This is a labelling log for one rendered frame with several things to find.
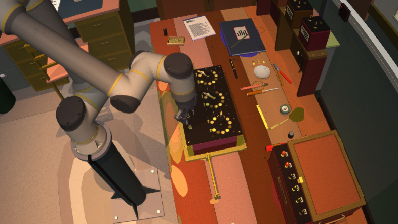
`chair leg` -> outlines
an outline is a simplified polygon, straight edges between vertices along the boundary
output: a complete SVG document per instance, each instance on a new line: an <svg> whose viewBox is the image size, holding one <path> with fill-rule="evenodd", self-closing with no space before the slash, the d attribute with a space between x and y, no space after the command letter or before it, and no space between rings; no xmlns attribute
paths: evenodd
<svg viewBox="0 0 398 224"><path fill-rule="evenodd" d="M55 92L57 92L59 98L61 98L61 100L64 100L65 98L62 96L61 92L58 90L57 86L55 85L55 83L51 83L51 86L53 86Z"/></svg>

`green blob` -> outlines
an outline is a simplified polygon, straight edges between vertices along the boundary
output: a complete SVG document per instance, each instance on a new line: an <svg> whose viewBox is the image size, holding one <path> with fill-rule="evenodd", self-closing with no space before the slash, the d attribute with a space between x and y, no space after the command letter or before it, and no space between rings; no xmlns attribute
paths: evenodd
<svg viewBox="0 0 398 224"><path fill-rule="evenodd" d="M304 108L297 107L296 109L294 109L290 113L289 119L292 120L293 122L300 122L304 120Z"/></svg>

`small gold box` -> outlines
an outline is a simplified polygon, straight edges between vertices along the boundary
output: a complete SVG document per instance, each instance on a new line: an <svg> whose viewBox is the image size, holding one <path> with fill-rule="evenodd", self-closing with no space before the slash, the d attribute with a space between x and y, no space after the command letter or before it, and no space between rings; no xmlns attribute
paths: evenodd
<svg viewBox="0 0 398 224"><path fill-rule="evenodd" d="M169 40L167 41L167 46L180 46L184 45L185 36L169 36Z"/></svg>

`black wall switch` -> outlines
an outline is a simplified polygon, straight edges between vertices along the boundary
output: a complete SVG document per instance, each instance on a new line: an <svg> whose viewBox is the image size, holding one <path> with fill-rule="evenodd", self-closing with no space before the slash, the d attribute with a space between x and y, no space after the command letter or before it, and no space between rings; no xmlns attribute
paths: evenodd
<svg viewBox="0 0 398 224"><path fill-rule="evenodd" d="M339 9L339 16L341 19L343 19L344 22L348 22L350 14L351 10L344 3L342 3Z"/></svg>

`red pencil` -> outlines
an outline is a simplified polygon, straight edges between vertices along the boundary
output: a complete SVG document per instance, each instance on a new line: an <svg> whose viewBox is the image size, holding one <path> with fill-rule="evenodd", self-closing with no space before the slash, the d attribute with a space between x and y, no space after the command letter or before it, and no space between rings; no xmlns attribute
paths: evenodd
<svg viewBox="0 0 398 224"><path fill-rule="evenodd" d="M285 79L286 79L289 83L292 83L292 81L290 81L290 79L289 79L285 74L283 74L282 71L279 71L279 72L281 73L281 75L282 75L283 77L285 77Z"/></svg>

